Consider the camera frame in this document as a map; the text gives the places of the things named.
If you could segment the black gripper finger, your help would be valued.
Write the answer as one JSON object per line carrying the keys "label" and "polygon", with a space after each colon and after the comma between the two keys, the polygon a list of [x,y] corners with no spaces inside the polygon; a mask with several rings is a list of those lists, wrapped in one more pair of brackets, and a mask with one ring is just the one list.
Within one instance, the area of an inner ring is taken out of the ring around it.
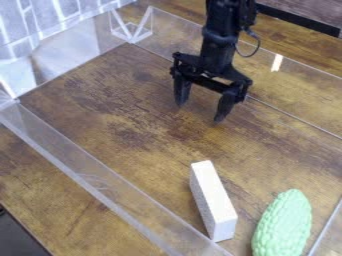
{"label": "black gripper finger", "polygon": [[213,121],[221,122],[225,116],[229,114],[233,106],[243,100],[244,100],[244,95],[239,90],[224,91],[219,98]]}
{"label": "black gripper finger", "polygon": [[191,85],[192,81],[176,73],[173,77],[173,97],[177,106],[183,106],[188,100]]}

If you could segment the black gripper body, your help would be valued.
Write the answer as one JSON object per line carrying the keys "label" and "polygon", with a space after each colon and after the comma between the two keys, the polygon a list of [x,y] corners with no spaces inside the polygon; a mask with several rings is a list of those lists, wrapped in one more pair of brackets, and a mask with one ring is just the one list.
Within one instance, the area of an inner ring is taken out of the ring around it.
{"label": "black gripper body", "polygon": [[240,73],[233,65],[236,36],[220,35],[204,28],[200,53],[191,55],[181,52],[172,54],[173,64],[169,69],[172,78],[181,74],[192,84],[217,92],[239,90],[244,97],[252,80]]}

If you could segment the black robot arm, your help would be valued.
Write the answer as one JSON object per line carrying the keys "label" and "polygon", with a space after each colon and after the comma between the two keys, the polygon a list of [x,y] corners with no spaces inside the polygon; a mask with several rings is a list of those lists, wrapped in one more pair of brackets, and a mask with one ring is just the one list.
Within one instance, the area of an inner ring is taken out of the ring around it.
{"label": "black robot arm", "polygon": [[249,29],[256,19],[255,0],[205,0],[205,15],[200,54],[175,52],[169,74],[179,106],[188,100],[192,84],[221,94],[213,117],[213,121],[220,122],[233,105],[244,100],[252,85],[252,80],[233,68],[232,59],[239,33],[244,31],[257,39]]}

